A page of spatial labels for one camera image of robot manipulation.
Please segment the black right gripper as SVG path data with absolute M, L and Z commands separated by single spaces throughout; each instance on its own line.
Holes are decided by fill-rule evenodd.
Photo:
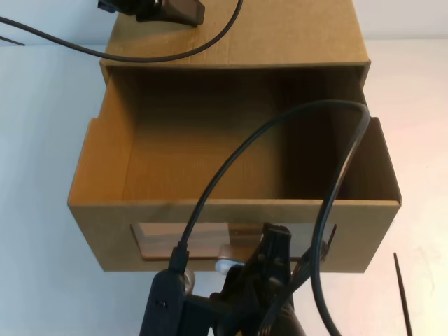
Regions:
M 223 289 L 208 298 L 189 295 L 181 319 L 182 335 L 297 335 L 291 282 L 291 233 L 266 223 L 262 239 L 245 265 L 227 273 Z

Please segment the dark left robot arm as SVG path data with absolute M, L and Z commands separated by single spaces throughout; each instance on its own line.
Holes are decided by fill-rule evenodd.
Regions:
M 101 0 L 97 7 L 134 16 L 137 22 L 173 22 L 191 27 L 201 25 L 205 14 L 205 6 L 196 0 Z

